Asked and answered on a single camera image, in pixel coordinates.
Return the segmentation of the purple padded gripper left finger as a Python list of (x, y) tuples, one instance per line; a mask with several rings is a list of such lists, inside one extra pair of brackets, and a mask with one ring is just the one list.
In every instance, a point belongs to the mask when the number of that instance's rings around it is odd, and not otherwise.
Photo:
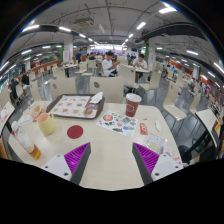
[(85, 143), (67, 154), (56, 154), (42, 169), (79, 185), (91, 154), (91, 144)]

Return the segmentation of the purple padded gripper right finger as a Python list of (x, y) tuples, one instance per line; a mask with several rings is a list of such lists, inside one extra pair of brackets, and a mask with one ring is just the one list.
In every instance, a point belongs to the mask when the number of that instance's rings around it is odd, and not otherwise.
[(142, 181), (148, 185), (183, 168), (169, 154), (157, 154), (152, 150), (134, 143), (132, 153), (135, 157)]

